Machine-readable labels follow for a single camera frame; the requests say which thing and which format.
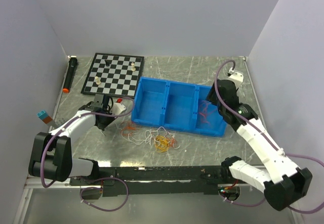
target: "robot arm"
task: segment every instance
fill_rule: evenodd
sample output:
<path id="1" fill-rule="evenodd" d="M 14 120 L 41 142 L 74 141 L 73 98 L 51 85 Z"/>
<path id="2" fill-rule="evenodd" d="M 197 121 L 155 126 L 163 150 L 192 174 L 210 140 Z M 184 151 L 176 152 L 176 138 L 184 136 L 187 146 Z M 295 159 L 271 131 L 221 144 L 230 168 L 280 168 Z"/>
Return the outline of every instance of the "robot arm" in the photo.
<path id="1" fill-rule="evenodd" d="M 207 100 L 218 107 L 218 112 L 223 119 L 249 143 L 267 171 L 257 169 L 236 156 L 226 159 L 222 166 L 227 169 L 229 176 L 242 180 L 263 192 L 266 200 L 274 209 L 282 210 L 306 195 L 312 174 L 307 168 L 300 169 L 287 157 L 283 149 L 268 134 L 254 110 L 249 105 L 239 102 L 236 92 L 242 82 L 243 75 L 231 68 L 226 80 L 217 81 L 217 89 L 223 101 L 255 125 L 271 141 L 272 145 L 260 132 L 229 112 L 220 103 L 214 85 Z"/>
<path id="2" fill-rule="evenodd" d="M 112 102 L 112 106 L 108 106 L 109 99 L 111 98 L 107 95 L 96 95 L 94 101 L 79 108 L 74 117 L 89 112 L 110 115 L 120 115 L 125 112 L 126 107 L 122 103 Z M 33 176 L 41 175 L 41 158 L 44 148 L 53 135 L 59 130 L 64 129 L 64 131 L 55 138 L 52 147 L 46 154 L 44 177 L 61 182 L 73 176 L 88 176 L 90 179 L 96 179 L 99 174 L 98 162 L 89 159 L 72 158 L 71 147 L 77 139 L 92 126 L 95 125 L 99 129 L 104 130 L 114 120 L 114 117 L 89 114 L 79 117 L 79 119 L 70 125 L 65 123 L 49 133 L 40 132 L 34 139 L 28 168 L 29 174 Z"/>

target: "metal frame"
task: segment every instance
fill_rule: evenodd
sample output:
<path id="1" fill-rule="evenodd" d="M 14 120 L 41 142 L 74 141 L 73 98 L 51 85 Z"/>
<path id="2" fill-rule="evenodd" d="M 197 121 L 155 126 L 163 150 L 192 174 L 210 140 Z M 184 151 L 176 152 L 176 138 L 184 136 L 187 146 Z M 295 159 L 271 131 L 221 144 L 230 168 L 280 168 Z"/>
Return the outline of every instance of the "metal frame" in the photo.
<path id="1" fill-rule="evenodd" d="M 242 58 L 242 60 L 243 60 L 243 62 L 245 64 L 245 67 L 246 67 L 246 70 L 247 70 L 247 73 L 248 73 L 248 77 L 249 77 L 250 82 L 251 82 L 252 90 L 253 90 L 253 93 L 254 93 L 254 96 L 256 98 L 258 108 L 259 108 L 260 118 L 261 118 L 261 120 L 262 120 L 262 122 L 264 124 L 264 127 L 266 128 L 264 118 L 263 118 L 263 115 L 262 115 L 262 112 L 261 112 L 260 104 L 259 104 L 256 92 L 255 92 L 255 89 L 254 89 L 254 86 L 253 86 L 253 83 L 252 83 L 252 80 L 251 80 L 250 72 L 249 72 L 249 69 L 248 69 L 248 65 L 247 65 L 248 61 L 249 61 L 249 58 L 244 57 L 244 56 L 241 57 L 241 58 Z M 66 68 L 66 71 L 65 71 L 65 74 L 64 74 L 63 83 L 64 83 L 64 80 L 65 80 L 65 77 L 66 77 L 67 69 L 68 69 L 68 67 Z M 62 83 L 61 91 L 60 91 L 58 99 L 57 99 L 56 106 L 54 108 L 53 117 L 55 117 L 55 115 L 57 113 L 59 102 L 60 102 L 61 97 L 62 97 L 63 83 Z M 259 168 L 259 169 L 265 169 L 265 167 L 263 165 L 255 166 L 255 167 Z M 139 169 L 144 170 L 145 168 L 150 168 L 150 167 L 138 167 L 137 170 L 139 170 Z M 148 182 L 151 183 L 153 181 L 152 180 L 150 180 L 150 181 L 149 180 L 134 180 L 134 181 L 133 180 L 126 180 L 126 182 L 128 184 L 131 184 L 131 183 L 143 183 L 143 184 L 145 183 L 146 184 Z M 217 185 L 218 185 L 218 187 L 226 187 L 226 186 L 230 186 L 231 184 L 227 184 L 225 182 L 219 182 Z M 51 189 L 82 189 L 82 188 L 91 187 L 91 186 L 98 186 L 98 185 L 88 185 L 87 183 L 83 183 L 82 185 L 72 186 L 72 185 L 70 185 L 70 180 L 66 180 L 64 182 L 55 182 L 51 186 Z M 239 187 L 248 186 L 248 184 L 240 183 L 240 184 L 238 184 L 238 186 Z M 23 224 L 24 219 L 25 219 L 25 215 L 26 215 L 26 212 L 27 212 L 27 209 L 28 209 L 30 197 L 31 197 L 32 192 L 33 192 L 33 189 L 41 189 L 41 188 L 43 188 L 43 186 L 42 186 L 42 183 L 41 183 L 41 180 L 40 180 L 39 177 L 33 177 L 33 176 L 30 176 L 30 175 L 27 177 L 26 184 L 25 184 L 25 187 L 24 187 L 24 192 L 22 194 L 22 198 L 21 198 L 21 201 L 20 201 L 16 216 L 15 216 L 15 219 L 14 219 L 14 222 L 13 222 L 14 224 L 20 224 L 20 223 Z M 298 208 L 299 203 L 294 203 L 293 206 Z M 295 223 L 305 223 L 301 214 L 292 211 L 292 215 L 293 215 Z"/>
<path id="2" fill-rule="evenodd" d="M 132 194 L 204 193 L 217 195 L 219 185 L 233 184 L 222 166 L 165 166 L 165 167 L 100 167 L 98 178 L 117 177 L 125 181 Z M 70 179 L 71 186 L 102 186 L 102 196 L 125 194 L 123 185 L 115 180 L 96 183 Z"/>

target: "gray wall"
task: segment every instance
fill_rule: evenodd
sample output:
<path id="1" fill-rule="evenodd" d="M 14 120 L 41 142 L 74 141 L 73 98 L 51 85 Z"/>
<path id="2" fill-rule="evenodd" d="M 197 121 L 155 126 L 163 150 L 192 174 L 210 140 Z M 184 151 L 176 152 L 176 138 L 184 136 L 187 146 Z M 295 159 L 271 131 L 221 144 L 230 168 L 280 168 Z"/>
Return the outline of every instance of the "gray wall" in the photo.
<path id="1" fill-rule="evenodd" d="M 66 68 L 65 54 L 36 0 L 0 0 L 0 223 L 12 223 L 35 134 L 46 126 Z"/>
<path id="2" fill-rule="evenodd" d="M 248 55 L 278 0 L 38 0 L 68 55 Z"/>
<path id="3" fill-rule="evenodd" d="M 249 68 L 268 130 L 286 152 L 324 160 L 324 0 L 279 0 L 250 54 Z M 309 210 L 324 200 L 324 169 L 300 161 L 313 173 Z M 305 216 L 322 223 L 324 210 Z"/>

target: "marble table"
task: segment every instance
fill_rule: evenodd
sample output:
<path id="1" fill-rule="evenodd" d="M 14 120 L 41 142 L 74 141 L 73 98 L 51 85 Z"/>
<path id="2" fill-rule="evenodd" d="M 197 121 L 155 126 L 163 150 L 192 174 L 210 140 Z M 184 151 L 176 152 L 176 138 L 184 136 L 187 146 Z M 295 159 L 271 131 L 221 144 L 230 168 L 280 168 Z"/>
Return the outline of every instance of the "marble table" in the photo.
<path id="1" fill-rule="evenodd" d="M 78 57 L 79 66 L 70 93 L 62 95 L 56 118 L 69 119 L 80 106 L 93 100 L 94 96 L 80 93 L 92 59 Z M 212 85 L 217 68 L 226 59 L 234 59 L 237 62 L 237 70 L 245 76 L 238 91 L 241 102 L 250 104 L 257 114 L 260 114 L 246 63 L 242 57 L 145 57 L 142 76 Z M 225 78 L 226 72 L 223 70 L 220 79 Z M 120 124 L 130 118 L 129 115 L 116 119 L 105 131 L 92 127 L 72 146 L 73 157 L 97 160 L 102 167 L 219 165 L 226 157 L 234 155 L 252 165 L 261 163 L 251 147 L 229 126 L 222 138 L 175 132 L 180 148 L 158 153 L 153 144 L 135 145 L 121 137 Z M 141 127 L 134 137 L 143 139 L 144 132 L 148 129 Z"/>

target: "blue storage tray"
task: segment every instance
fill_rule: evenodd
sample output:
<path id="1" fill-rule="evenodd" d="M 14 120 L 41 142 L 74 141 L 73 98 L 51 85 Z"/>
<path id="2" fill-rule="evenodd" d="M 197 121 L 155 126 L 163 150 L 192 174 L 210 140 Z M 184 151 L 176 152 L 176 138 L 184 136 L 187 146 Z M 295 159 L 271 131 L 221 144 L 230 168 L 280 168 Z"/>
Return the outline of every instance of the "blue storage tray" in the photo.
<path id="1" fill-rule="evenodd" d="M 203 102 L 210 86 L 141 77 L 132 121 L 145 126 L 222 137 L 226 122 L 216 106 Z"/>

